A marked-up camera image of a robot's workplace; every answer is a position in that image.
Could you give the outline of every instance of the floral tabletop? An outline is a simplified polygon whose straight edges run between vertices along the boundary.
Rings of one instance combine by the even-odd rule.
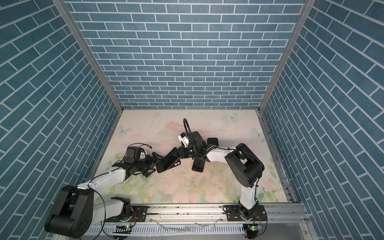
[[[185,132],[183,118],[192,132],[203,140],[217,137],[219,146],[246,144],[264,163],[265,170],[257,189],[260,202],[286,202],[285,193],[275,170],[256,112],[253,110],[125,110],[118,122],[96,174],[105,172],[121,160],[128,145],[149,144],[165,156],[181,145],[178,135]],[[103,194],[104,199],[119,196],[133,204],[234,203],[240,199],[240,184],[227,164],[206,162],[202,173],[192,171],[192,159],[150,177],[137,175],[116,184]]]

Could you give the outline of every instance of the metal corner post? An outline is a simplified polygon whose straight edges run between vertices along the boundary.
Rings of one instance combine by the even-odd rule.
[[[52,0],[52,2],[55,5],[55,7],[57,8],[57,11],[60,13],[64,22],[67,24],[67,27],[71,31],[73,37],[75,38],[76,42],[80,46],[85,57],[88,59],[89,64],[91,65],[91,67],[95,71],[101,84],[104,86],[105,90],[107,91],[108,95],[110,96],[113,104],[116,106],[119,113],[122,113],[123,107],[121,106],[119,100],[117,99],[115,93],[113,92],[113,90],[112,90],[106,76],[104,75],[103,70],[101,69],[99,63],[97,62],[96,58],[92,54],[91,49],[89,48],[87,42],[85,41],[78,25],[76,24],[76,22],[72,16],[72,14],[70,13],[67,5],[65,4],[64,0]]]
[[[262,99],[262,102],[261,102],[260,107],[259,107],[260,113],[262,113],[264,111],[264,109],[268,103],[268,100],[272,95],[273,89],[275,88],[277,81],[279,80],[279,77],[280,77],[281,73],[283,72],[283,68],[288,61],[288,57],[291,54],[292,49],[295,46],[297,39],[299,38],[301,30],[303,29],[304,23],[307,20],[315,1],[316,0],[306,0],[305,1],[305,4],[304,4],[304,6],[300,12],[299,18],[297,20],[297,23],[295,24],[295,26],[292,30],[292,34],[288,40],[288,43],[284,49],[283,54],[281,55],[281,59],[279,61],[279,64],[276,67],[276,70],[272,76],[271,82],[269,83],[269,86],[265,92],[263,99]]]

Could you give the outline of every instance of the black mounting plate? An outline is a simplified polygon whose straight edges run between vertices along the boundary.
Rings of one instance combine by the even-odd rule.
[[[133,212],[136,213],[136,222],[145,222],[145,218],[147,217],[147,206],[131,206],[133,209]],[[105,222],[118,222],[123,224],[119,220],[119,217],[110,217],[105,220]]]
[[[228,222],[237,222],[237,221],[244,221],[240,215],[239,212],[239,206],[238,205],[225,205],[224,206],[225,215],[227,216]],[[256,206],[256,215],[260,218],[260,221],[266,221],[267,215],[264,209],[263,205],[258,204]]]

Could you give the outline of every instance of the table surface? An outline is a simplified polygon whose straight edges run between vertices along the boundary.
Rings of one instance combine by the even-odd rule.
[[[219,146],[246,144],[263,162],[265,170],[257,188],[260,202],[287,202],[269,148],[254,110],[124,110],[96,175],[121,160],[128,145],[136,142],[143,148],[165,156],[179,148],[178,135],[185,132],[183,118],[203,140],[217,137]],[[192,171],[192,159],[181,165],[145,178],[131,176],[103,194],[104,199],[119,196],[133,204],[235,203],[240,199],[240,184],[227,164],[206,162],[202,173]]]

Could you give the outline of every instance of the blue brick wall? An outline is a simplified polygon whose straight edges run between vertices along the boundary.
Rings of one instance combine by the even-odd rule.
[[[317,0],[265,109],[320,239],[384,239],[384,3]]]
[[[304,0],[66,1],[124,108],[257,108]]]
[[[45,239],[54,196],[89,177],[118,113],[51,0],[0,5],[0,239]]]

